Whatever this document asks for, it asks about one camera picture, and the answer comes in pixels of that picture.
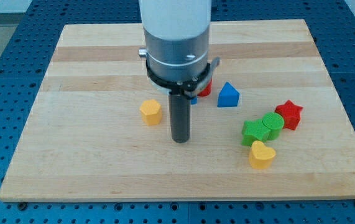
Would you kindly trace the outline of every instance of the toy block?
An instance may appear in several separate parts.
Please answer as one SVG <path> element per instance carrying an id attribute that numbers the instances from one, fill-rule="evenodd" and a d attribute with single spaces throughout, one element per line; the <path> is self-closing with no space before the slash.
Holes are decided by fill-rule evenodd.
<path id="1" fill-rule="evenodd" d="M 264 126 L 261 119 L 255 121 L 245 121 L 242 129 L 242 145 L 251 146 L 256 140 L 266 141 L 270 135 L 270 129 Z"/>
<path id="2" fill-rule="evenodd" d="M 191 105 L 195 105 L 198 102 L 198 97 L 194 97 L 194 99 L 191 99 Z"/>
<path id="3" fill-rule="evenodd" d="M 253 169 L 267 169 L 277 155 L 276 151 L 261 141 L 254 141 L 249 153 L 249 164 Z"/>
<path id="4" fill-rule="evenodd" d="M 157 125 L 162 120 L 162 107 L 156 100 L 145 100 L 140 106 L 141 118 L 148 126 Z"/>
<path id="5" fill-rule="evenodd" d="M 270 131 L 270 135 L 268 140 L 274 140 L 279 137 L 279 133 L 284 127 L 285 121 L 284 118 L 274 112 L 266 113 L 262 118 L 264 126 L 268 127 Z"/>
<path id="6" fill-rule="evenodd" d="M 229 82 L 226 82 L 219 93 L 217 107 L 237 106 L 238 100 L 239 92 Z"/>
<path id="7" fill-rule="evenodd" d="M 206 88 L 198 94 L 198 96 L 208 96 L 211 92 L 212 92 L 212 79 L 210 80 Z"/>
<path id="8" fill-rule="evenodd" d="M 301 119 L 300 112 L 302 109 L 303 107 L 297 106 L 288 100 L 285 104 L 278 105 L 275 112 L 284 118 L 284 128 L 296 130 Z"/>

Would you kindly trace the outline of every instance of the red star block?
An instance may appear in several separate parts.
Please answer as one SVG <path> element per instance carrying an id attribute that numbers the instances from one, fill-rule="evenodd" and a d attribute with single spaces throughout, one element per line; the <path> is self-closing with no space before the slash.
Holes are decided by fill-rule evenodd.
<path id="1" fill-rule="evenodd" d="M 285 104 L 278 105 L 275 112 L 284 118 L 284 128 L 296 130 L 296 127 L 300 122 L 300 112 L 302 109 L 303 107 L 297 106 L 288 100 Z"/>

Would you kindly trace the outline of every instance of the wooden table surface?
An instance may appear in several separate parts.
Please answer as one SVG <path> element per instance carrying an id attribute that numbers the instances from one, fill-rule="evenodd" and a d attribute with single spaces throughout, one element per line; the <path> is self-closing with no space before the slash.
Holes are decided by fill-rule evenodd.
<path id="1" fill-rule="evenodd" d="M 191 107 L 191 139 L 171 140 L 167 96 L 149 83 L 141 24 L 67 25 L 0 190 L 5 202 L 313 200 L 355 198 L 355 132 L 303 20 L 213 22 L 221 57 L 210 96 Z M 225 82 L 237 108 L 217 108 Z M 146 126 L 144 100 L 163 108 Z M 245 120 L 292 100 L 296 131 L 254 170 Z"/>

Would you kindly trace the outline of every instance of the yellow block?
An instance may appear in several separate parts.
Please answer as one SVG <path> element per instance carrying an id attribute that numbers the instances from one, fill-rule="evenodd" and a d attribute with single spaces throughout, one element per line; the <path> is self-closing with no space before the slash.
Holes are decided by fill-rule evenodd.
<path id="1" fill-rule="evenodd" d="M 145 100 L 140 106 L 140 112 L 148 126 L 157 125 L 162 120 L 162 107 L 156 100 Z"/>
<path id="2" fill-rule="evenodd" d="M 273 148 L 265 146 L 261 141 L 254 141 L 249 153 L 249 163 L 253 169 L 267 169 L 276 155 Z"/>

